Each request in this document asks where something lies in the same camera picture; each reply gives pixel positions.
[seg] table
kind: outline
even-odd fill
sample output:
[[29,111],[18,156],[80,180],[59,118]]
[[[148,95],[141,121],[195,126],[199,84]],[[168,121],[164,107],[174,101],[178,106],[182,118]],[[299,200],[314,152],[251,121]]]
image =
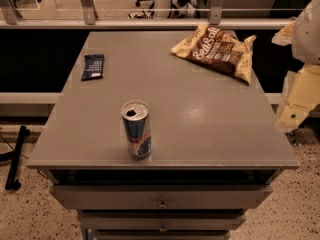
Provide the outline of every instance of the table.
[[[228,239],[299,166],[253,76],[251,86],[171,54],[191,31],[91,32],[28,167],[97,239]],[[84,55],[104,78],[81,82]],[[150,106],[152,151],[129,155],[120,109]]]

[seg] speckled floor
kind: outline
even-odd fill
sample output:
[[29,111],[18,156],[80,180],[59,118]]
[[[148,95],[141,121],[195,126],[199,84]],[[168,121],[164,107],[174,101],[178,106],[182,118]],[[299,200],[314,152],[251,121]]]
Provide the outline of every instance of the speckled floor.
[[[317,121],[296,130],[298,145],[292,148],[300,168],[283,172],[273,182],[274,192],[257,209],[247,212],[247,221],[232,232],[230,240],[320,239],[319,131]],[[22,186],[18,191],[4,189],[9,164],[0,164],[0,239],[82,239],[76,212],[65,210],[50,196],[51,183],[36,170],[26,168],[33,146],[23,146],[25,157],[20,158],[17,176]],[[0,143],[0,153],[6,149]]]

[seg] drawer knob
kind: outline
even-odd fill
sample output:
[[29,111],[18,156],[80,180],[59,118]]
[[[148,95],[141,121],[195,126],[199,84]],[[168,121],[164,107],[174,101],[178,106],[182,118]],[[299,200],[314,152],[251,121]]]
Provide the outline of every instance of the drawer knob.
[[159,228],[159,231],[160,231],[161,233],[164,233],[164,232],[167,232],[168,230],[165,228],[164,225],[162,225],[161,228]]
[[159,209],[165,209],[168,205],[165,204],[164,199],[161,199],[161,203],[158,205]]

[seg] can lid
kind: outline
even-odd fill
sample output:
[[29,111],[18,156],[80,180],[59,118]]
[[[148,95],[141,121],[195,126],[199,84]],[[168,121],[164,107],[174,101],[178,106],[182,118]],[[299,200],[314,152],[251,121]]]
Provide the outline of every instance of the can lid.
[[121,115],[129,121],[141,120],[149,114],[147,103],[141,100],[131,100],[125,103],[121,108]]

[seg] aluminum can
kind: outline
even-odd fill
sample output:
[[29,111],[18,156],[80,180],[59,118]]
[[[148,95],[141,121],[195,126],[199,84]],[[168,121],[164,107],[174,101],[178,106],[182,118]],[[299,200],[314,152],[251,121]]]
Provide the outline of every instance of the aluminum can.
[[149,155],[151,128],[148,105],[140,100],[128,101],[121,108],[121,116],[131,155],[136,159]]

